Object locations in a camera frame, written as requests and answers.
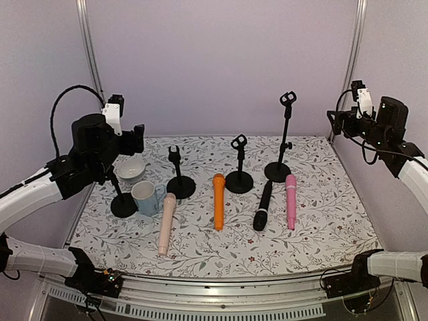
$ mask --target mug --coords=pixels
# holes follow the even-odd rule
[[[132,187],[131,195],[140,214],[153,216],[163,207],[167,187],[165,185],[155,186],[152,182],[142,181]]]

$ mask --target table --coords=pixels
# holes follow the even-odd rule
[[[162,213],[150,218],[111,214],[116,193],[107,182],[94,187],[71,245],[83,249],[98,268],[130,274],[182,278],[262,277],[312,272],[352,263],[354,256],[379,248],[372,224],[333,149],[324,137],[290,137],[285,163],[296,176],[297,222],[286,219],[285,184],[274,183],[269,217],[262,232],[252,229],[263,186],[264,167],[278,157],[280,137],[249,136],[244,171],[254,188],[243,195],[225,190],[225,225],[214,230],[212,177],[237,167],[233,137],[147,138],[142,154],[146,180],[167,184],[175,169],[168,146],[181,149],[181,172],[197,189],[178,201],[169,252],[158,256]],[[127,159],[120,156],[116,165]],[[124,191],[132,186],[121,183]]]

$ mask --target wall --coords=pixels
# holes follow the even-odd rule
[[[104,89],[124,94],[123,124],[153,135],[326,135],[342,87],[356,1],[88,2]]]
[[[68,86],[91,85],[75,1],[0,3],[0,190],[26,179],[54,156],[49,113]],[[70,125],[97,112],[91,94],[69,93],[58,106],[56,133],[61,151],[71,147]],[[7,231],[40,245],[60,247],[81,195],[42,209]],[[0,276],[0,320],[24,320],[31,307],[35,274],[20,282]]]
[[[392,96],[409,107],[405,140],[428,153],[428,3],[426,1],[369,1],[366,25],[354,79],[370,89],[373,104]],[[428,215],[416,198],[394,179],[382,162],[364,163],[361,148],[339,138],[337,151],[354,181],[378,235],[392,251],[426,251]],[[428,318],[421,297],[420,313]]]

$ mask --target bowl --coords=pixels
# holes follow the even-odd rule
[[[132,158],[120,164],[116,173],[125,183],[135,184],[141,181],[146,173],[146,163],[142,159]]]

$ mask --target leaf pattern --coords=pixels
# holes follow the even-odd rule
[[[379,246],[375,231],[340,161],[322,137],[291,137],[284,162],[296,176],[297,222],[290,231],[285,184],[274,183],[264,231],[252,228],[263,186],[263,170],[276,161],[279,137],[248,137],[244,170],[254,188],[243,195],[225,190],[225,224],[214,230],[212,178],[237,168],[233,137],[147,138],[142,157],[144,179],[166,184],[174,176],[168,147],[181,149],[181,171],[197,190],[177,202],[168,255],[158,256],[162,213],[119,219],[110,212],[115,196],[107,182],[97,185],[84,208],[72,246],[82,248],[97,268],[132,274],[192,278],[233,278],[311,272],[352,263],[353,257]],[[120,156],[116,165],[127,156]],[[120,183],[123,191],[131,187]]]

